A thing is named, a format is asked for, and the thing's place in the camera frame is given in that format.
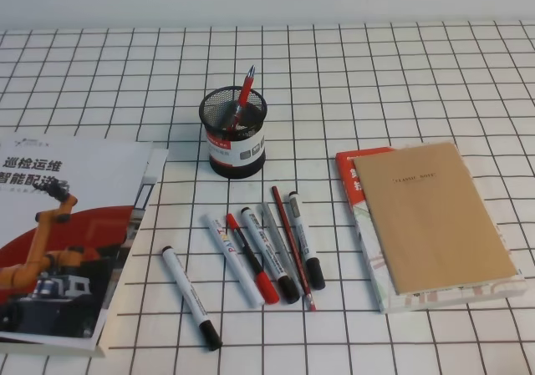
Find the book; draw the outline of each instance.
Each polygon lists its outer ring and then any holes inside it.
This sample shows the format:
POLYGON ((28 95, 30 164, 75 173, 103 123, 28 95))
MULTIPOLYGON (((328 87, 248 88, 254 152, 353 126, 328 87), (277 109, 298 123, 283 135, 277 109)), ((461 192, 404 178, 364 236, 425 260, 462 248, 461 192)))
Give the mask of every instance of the book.
POLYGON ((383 154, 392 148, 363 149, 339 152, 336 163, 344 185, 355 227, 367 266, 372 288, 382 313, 416 311, 426 308, 446 307, 469 302, 521 296, 527 290, 527 283, 520 270, 503 281, 490 281, 479 286, 451 287, 436 291, 397 294, 390 271, 386 265, 379 237, 369 213, 364 192, 360 184, 354 159, 363 155, 383 154))
POLYGON ((165 149, 0 140, 0 351, 100 356, 97 341, 165 149))
POLYGON ((354 159, 398 294, 516 273, 452 143, 354 159))

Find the brown notebook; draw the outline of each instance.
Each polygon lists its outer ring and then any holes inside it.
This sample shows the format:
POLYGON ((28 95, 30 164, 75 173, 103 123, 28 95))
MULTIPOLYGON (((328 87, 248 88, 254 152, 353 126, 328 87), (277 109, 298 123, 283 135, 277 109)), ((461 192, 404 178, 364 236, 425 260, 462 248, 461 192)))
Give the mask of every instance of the brown notebook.
POLYGON ((516 274, 455 145, 356 158, 398 294, 516 274))

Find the white grid surface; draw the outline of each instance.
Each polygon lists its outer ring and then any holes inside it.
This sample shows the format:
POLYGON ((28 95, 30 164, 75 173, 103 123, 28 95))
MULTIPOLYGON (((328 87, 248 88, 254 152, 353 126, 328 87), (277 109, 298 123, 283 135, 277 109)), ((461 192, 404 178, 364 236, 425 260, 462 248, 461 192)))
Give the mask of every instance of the white grid surface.
POLYGON ((382 316, 336 152, 451 139, 522 272, 535 279, 535 22, 0 32, 0 134, 70 134, 169 148, 163 186, 118 291, 106 359, 0 357, 0 375, 523 375, 535 293, 382 316), (228 181, 207 162, 198 104, 255 64, 267 162, 228 181), (251 310, 199 217, 239 218, 298 190, 327 287, 251 310), (180 254, 225 346, 206 352, 162 265, 180 254))

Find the pen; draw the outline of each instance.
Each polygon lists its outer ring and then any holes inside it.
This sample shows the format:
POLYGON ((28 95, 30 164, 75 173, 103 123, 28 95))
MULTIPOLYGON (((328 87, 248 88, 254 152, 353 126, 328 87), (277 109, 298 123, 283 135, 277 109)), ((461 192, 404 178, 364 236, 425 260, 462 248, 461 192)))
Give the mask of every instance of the pen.
POLYGON ((304 274, 303 265, 301 265, 301 258, 299 257, 298 247, 295 243, 295 239, 293 239, 292 229, 290 228, 290 223, 288 222, 288 218, 286 217, 283 201, 281 200, 281 196, 278 193, 277 186, 274 185, 271 188, 271 191, 273 192, 275 202, 277 202, 278 214, 280 215, 281 221, 284 225, 284 232, 286 233, 286 237, 288 238, 290 250, 292 250, 293 261, 295 262, 295 266, 298 268, 298 274, 301 278, 301 286, 303 287, 304 294, 307 297, 308 305, 310 306, 311 311, 316 311, 316 305, 314 304, 314 300, 312 298, 312 292, 310 291, 310 287, 308 286, 308 281, 307 277, 304 274))
POLYGON ((300 210, 302 204, 299 201, 299 194, 297 191, 290 193, 290 211, 292 212, 293 221, 298 233, 298 239, 301 242, 301 251, 305 265, 307 266, 308 274, 310 275, 310 283, 314 289, 321 290, 325 288, 324 274, 319 265, 319 258, 316 257, 316 251, 312 246, 312 236, 310 228, 307 226, 303 218, 303 212, 300 210))
POLYGON ((302 296, 304 295, 304 291, 301 287, 301 283, 299 282, 299 276, 295 271, 295 265, 292 262, 292 258, 288 254, 288 250, 284 245, 284 240, 278 231, 277 223, 275 222, 275 218, 273 218, 273 214, 267 202, 262 203, 262 213, 263 218, 266 220, 266 225, 269 230, 269 234, 271 235, 271 240, 273 241, 275 247, 277 247, 278 249, 279 256, 281 257, 281 261, 283 262, 283 266, 286 269, 288 275, 292 278, 293 283, 295 283, 295 286, 298 288, 299 295, 302 296))
POLYGON ((227 233, 223 230, 222 224, 217 219, 211 219, 208 215, 202 217, 211 234, 214 237, 217 245, 222 249, 228 264, 232 268, 232 272, 236 278, 240 281, 240 284, 247 294, 247 298, 251 302, 253 307, 261 306, 265 301, 257 289, 257 285, 254 284, 251 277, 247 273, 247 270, 242 264, 239 255, 237 254, 236 247, 232 241, 228 238, 227 233))
POLYGON ((199 327, 202 336, 206 340, 208 349, 211 352, 217 350, 223 345, 223 343, 219 338, 216 329, 211 324, 210 318, 202 306, 201 299, 195 292, 195 289, 191 285, 190 280, 184 272, 181 262, 178 261, 178 258, 176 258, 175 251, 170 246, 167 246, 162 249, 161 254, 164 258, 164 262, 169 268, 169 271, 173 274, 173 277, 175 277, 176 284, 178 285, 184 300, 186 300, 187 305, 191 310, 193 320, 199 327))
POLYGON ((254 72, 255 67, 253 65, 251 66, 251 68, 247 72, 247 76, 245 76, 245 79, 243 80, 242 91, 240 92, 240 96, 237 99, 237 107, 236 112, 234 114, 234 123, 232 124, 232 129, 236 128, 240 121, 242 111, 247 107, 247 99, 249 98, 249 94, 251 93, 252 82, 254 81, 254 72))
POLYGON ((262 227, 251 208, 246 207, 242 209, 242 218, 247 224, 247 228, 249 229, 252 238, 257 243, 258 249, 264 255, 267 266, 269 266, 273 277, 277 280, 277 284, 281 288, 286 302, 288 304, 294 304, 300 298, 298 289, 278 260, 273 246, 266 237, 266 234, 262 230, 262 227))
POLYGON ((251 246, 247 242, 247 239, 243 235, 242 229, 240 229, 240 226, 238 225, 232 214, 227 215, 227 222, 231 230, 234 232, 236 238, 242 241, 243 253, 249 261, 249 265, 251 266, 252 270, 254 271, 258 290, 260 290, 260 292, 262 293, 262 296, 264 297, 264 300, 267 304, 275 304, 276 302, 278 302, 277 291, 269 280, 268 275, 266 275, 266 272, 264 272, 262 265, 260 265, 260 262, 258 262, 257 258, 254 256, 254 252, 252 252, 251 246))

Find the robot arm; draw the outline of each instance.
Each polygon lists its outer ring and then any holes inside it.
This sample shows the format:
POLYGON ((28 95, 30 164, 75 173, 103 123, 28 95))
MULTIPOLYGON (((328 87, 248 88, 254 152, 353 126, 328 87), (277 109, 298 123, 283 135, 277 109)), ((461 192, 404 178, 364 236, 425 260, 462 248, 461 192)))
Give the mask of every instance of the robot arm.
MULTIPOLYGON (((35 188, 47 191, 50 196, 59 201, 59 208, 46 210, 37 213, 35 220, 38 222, 37 229, 33 235, 32 245, 26 259, 22 265, 0 268, 0 289, 13 289, 30 286, 39 273, 51 265, 50 258, 47 258, 45 251, 52 225, 55 222, 65 223, 70 219, 70 213, 78 200, 65 190, 58 181, 51 182, 43 187, 34 185, 35 188)), ((58 263, 74 263, 79 266, 83 253, 77 251, 53 251, 51 256, 57 255, 55 259, 58 263)))

